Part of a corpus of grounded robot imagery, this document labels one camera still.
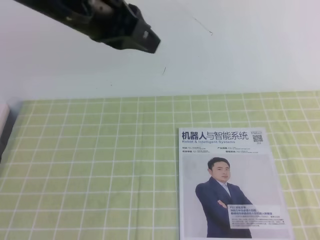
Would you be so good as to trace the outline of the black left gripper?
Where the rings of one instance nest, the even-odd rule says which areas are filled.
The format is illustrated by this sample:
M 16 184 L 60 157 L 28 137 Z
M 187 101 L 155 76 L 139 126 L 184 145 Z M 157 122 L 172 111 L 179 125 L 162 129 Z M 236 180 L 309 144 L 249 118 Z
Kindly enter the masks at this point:
M 19 0 L 18 3 L 114 49 L 154 54 L 161 42 L 144 21 L 140 9 L 124 0 Z

